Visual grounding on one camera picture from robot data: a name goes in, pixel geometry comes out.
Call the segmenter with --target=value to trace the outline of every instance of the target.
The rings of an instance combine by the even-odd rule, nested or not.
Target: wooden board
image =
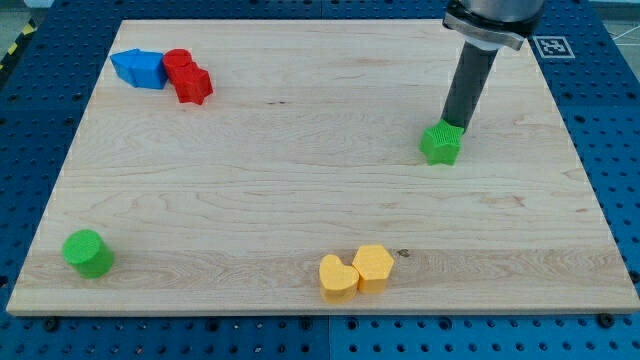
[[[462,44],[436,20],[125,21],[112,53],[189,48],[217,95],[178,104],[105,64],[9,312],[637,310],[529,46],[501,51],[457,165],[425,164]],[[81,228],[116,254],[98,280],[60,255]],[[395,258],[387,291],[323,303],[322,256],[369,243]]]

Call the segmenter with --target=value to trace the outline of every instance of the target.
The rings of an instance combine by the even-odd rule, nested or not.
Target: blue table surface
[[[56,1],[0,92],[0,359],[640,359],[638,314],[17,319],[4,311],[122,19],[442,18],[445,4]],[[637,279],[640,85],[586,0],[548,0],[536,35],[564,37],[573,51],[575,58],[534,53]]]

